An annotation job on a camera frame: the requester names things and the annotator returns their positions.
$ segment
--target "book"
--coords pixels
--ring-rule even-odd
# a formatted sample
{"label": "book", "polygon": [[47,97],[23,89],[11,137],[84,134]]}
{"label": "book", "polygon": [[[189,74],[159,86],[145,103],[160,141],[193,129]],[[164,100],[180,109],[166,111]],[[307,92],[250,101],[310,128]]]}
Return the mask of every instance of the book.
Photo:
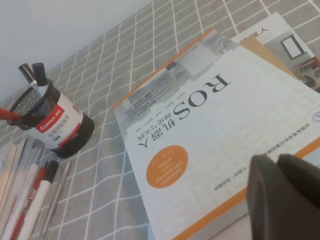
{"label": "book", "polygon": [[245,215],[253,155],[318,151],[320,95],[287,70],[212,30],[113,106],[156,240]]}
{"label": "book", "polygon": [[265,45],[302,83],[320,93],[319,59],[279,13],[266,17],[232,40],[240,43],[250,36]]}

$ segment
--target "gray grid tablecloth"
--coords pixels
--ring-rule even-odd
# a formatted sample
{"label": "gray grid tablecloth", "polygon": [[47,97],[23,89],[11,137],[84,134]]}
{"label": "gray grid tablecloth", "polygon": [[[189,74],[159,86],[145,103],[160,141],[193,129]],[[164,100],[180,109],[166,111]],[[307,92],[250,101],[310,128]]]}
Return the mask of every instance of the gray grid tablecloth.
{"label": "gray grid tablecloth", "polygon": [[[111,106],[206,30],[231,38],[274,12],[320,57],[320,0],[157,0],[48,73],[95,122],[90,141],[69,158],[51,240],[147,239],[148,217]],[[0,106],[8,109],[18,96]],[[0,146],[23,134],[2,122]],[[43,151],[43,163],[56,159]]]}

